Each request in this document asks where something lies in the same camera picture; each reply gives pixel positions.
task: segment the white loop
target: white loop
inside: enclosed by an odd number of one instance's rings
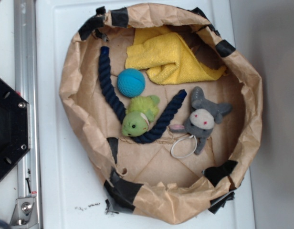
[[[174,151],[174,147],[175,147],[175,145],[176,145],[178,142],[180,142],[180,141],[183,141],[183,140],[185,140],[185,139],[187,139],[187,138],[188,138],[188,139],[191,139],[192,137],[194,137],[194,139],[195,139],[195,148],[194,148],[194,150],[193,150],[192,152],[190,152],[189,154],[185,155],[185,156],[176,156],[176,155],[174,155],[173,151]],[[196,136],[191,135],[191,136],[189,136],[189,137],[183,137],[183,138],[180,138],[178,141],[176,141],[176,142],[172,145],[172,148],[171,148],[171,150],[170,150],[170,154],[171,154],[174,158],[176,158],[176,159],[181,159],[181,158],[186,158],[186,157],[192,155],[192,154],[195,152],[196,149],[197,149],[197,139],[196,139]]]

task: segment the gray bunny plush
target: gray bunny plush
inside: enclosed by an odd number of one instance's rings
[[[229,103],[216,104],[207,100],[200,87],[195,87],[193,89],[190,104],[191,114],[184,124],[170,125],[169,128],[173,133],[189,133],[195,140],[198,138],[199,143],[197,143],[192,153],[199,155],[205,146],[207,138],[211,135],[215,124],[220,124],[223,117],[232,111],[232,105]],[[173,148],[171,149],[171,154],[175,158],[184,158],[190,155],[174,156]]]

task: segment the blue rubber ball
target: blue rubber ball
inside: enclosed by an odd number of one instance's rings
[[[133,68],[123,70],[117,77],[117,87],[120,93],[129,98],[142,94],[145,84],[143,74]]]

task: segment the green plush toy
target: green plush toy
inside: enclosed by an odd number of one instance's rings
[[[155,120],[159,112],[159,102],[160,98],[156,95],[132,98],[123,120],[123,135],[137,137],[147,132],[149,123]]]

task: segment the blue rope toy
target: blue rope toy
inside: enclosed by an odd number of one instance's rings
[[[112,81],[110,79],[111,66],[109,58],[109,47],[103,46],[100,49],[98,72],[102,94],[104,95],[105,100],[111,106],[118,120],[122,124],[123,119],[126,115],[126,109],[124,104],[117,97],[114,91],[114,87],[112,86]],[[187,93],[185,90],[180,90],[167,104],[167,107],[165,108],[153,128],[141,136],[132,137],[132,139],[136,143],[144,144],[152,143],[161,138],[166,130],[166,127],[174,118],[174,115],[178,112],[178,109],[182,106],[186,95]]]

